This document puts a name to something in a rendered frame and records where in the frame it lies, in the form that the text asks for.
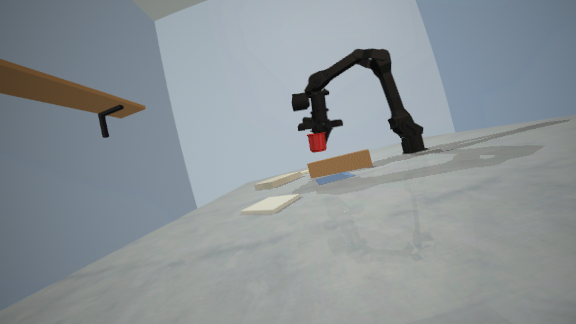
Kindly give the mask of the beige flat rectangular block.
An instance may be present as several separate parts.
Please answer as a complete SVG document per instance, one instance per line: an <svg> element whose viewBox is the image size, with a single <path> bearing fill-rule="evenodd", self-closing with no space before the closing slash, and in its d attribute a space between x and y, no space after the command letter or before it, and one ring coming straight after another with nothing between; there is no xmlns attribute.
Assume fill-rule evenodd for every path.
<svg viewBox="0 0 576 324"><path fill-rule="evenodd" d="M257 183L254 185L254 187L255 187L255 190L271 189L271 188L278 187L280 185L283 185L287 182L290 182L290 181L295 180L295 179L300 178L300 177L302 177L301 172L284 174L284 175L280 175L280 176L277 176L275 178Z"/></svg>

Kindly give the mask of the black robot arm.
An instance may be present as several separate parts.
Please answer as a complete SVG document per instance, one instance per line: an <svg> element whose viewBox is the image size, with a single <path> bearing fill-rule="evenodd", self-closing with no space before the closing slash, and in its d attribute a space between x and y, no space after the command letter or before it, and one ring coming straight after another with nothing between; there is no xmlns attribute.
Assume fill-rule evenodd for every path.
<svg viewBox="0 0 576 324"><path fill-rule="evenodd" d="M388 123L390 124L390 129L393 129L402 140L402 154L428 150L428 148L424 148L423 144L423 127L416 124L404 108L391 73L391 63L391 56L386 49L354 50L350 55L347 55L328 69L311 74L308 77L309 84L305 88L305 92L292 94L292 108L294 111L308 110L310 107L309 98L311 98L312 108L326 106L325 95L329 94L329 91L325 89L327 84L342 72L357 64L364 68L372 69L373 73L379 78L392 115L388 119Z"/></svg>

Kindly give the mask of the red translucent cup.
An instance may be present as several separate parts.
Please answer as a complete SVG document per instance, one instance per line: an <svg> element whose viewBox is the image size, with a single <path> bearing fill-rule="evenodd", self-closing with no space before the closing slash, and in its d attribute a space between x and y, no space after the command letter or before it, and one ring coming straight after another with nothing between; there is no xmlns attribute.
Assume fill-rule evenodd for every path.
<svg viewBox="0 0 576 324"><path fill-rule="evenodd" d="M307 135L311 152L322 152L326 150L327 146L325 133L326 132Z"/></svg>

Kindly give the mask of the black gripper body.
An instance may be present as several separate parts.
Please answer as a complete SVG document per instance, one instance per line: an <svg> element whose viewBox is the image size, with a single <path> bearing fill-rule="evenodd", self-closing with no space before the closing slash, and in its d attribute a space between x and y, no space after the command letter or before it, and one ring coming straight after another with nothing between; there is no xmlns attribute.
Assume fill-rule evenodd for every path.
<svg viewBox="0 0 576 324"><path fill-rule="evenodd" d="M312 129L312 130L316 130L316 129L325 129L325 128L332 128L332 127L336 127L336 126L343 126L343 122L341 120L333 120L331 121L330 119L328 119L328 115L327 112L328 109L326 109L326 106L320 106L320 107L315 107L312 108L312 112L313 113L313 121L310 122L303 122L300 123L298 125L298 131L303 131L306 129ZM320 123L320 124L318 124ZM325 123L325 124L323 124Z"/></svg>

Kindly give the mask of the brown wooden plank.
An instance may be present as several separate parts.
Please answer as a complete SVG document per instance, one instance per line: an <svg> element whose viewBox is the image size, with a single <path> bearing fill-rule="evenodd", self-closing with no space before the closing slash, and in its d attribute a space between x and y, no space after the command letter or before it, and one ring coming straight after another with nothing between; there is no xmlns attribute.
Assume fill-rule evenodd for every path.
<svg viewBox="0 0 576 324"><path fill-rule="evenodd" d="M308 163L311 178L371 167L369 149Z"/></svg>

